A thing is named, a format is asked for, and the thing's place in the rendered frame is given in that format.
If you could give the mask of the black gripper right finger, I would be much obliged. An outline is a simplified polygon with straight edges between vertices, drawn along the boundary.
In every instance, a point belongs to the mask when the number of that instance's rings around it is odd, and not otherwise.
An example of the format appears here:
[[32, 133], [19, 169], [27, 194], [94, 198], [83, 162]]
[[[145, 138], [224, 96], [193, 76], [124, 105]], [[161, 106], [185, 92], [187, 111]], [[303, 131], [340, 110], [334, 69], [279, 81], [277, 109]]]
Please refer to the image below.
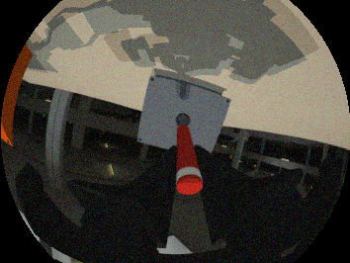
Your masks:
[[253, 212], [258, 204], [298, 186], [303, 170], [294, 168], [283, 174], [250, 178], [194, 144], [203, 187], [200, 190], [211, 244], [226, 243], [226, 237]]

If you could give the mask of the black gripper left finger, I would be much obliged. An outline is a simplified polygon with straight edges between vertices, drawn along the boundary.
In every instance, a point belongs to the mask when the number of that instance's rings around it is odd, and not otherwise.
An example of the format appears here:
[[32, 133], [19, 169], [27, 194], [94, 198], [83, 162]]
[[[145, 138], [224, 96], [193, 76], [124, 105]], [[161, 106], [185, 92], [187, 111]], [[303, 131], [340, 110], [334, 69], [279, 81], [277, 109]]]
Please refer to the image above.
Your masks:
[[125, 186], [70, 180], [67, 187], [84, 210], [142, 224], [158, 247], [166, 248], [176, 191], [178, 144]]

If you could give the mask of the red peg with white band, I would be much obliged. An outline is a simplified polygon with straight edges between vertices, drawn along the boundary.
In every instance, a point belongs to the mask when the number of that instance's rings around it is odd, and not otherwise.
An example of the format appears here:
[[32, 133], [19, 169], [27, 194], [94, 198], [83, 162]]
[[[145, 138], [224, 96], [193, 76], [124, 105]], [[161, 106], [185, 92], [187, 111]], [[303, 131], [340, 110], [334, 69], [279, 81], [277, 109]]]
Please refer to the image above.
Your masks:
[[178, 128], [178, 168], [176, 168], [176, 190], [179, 194], [195, 195], [203, 187], [202, 175], [194, 144], [186, 124]]

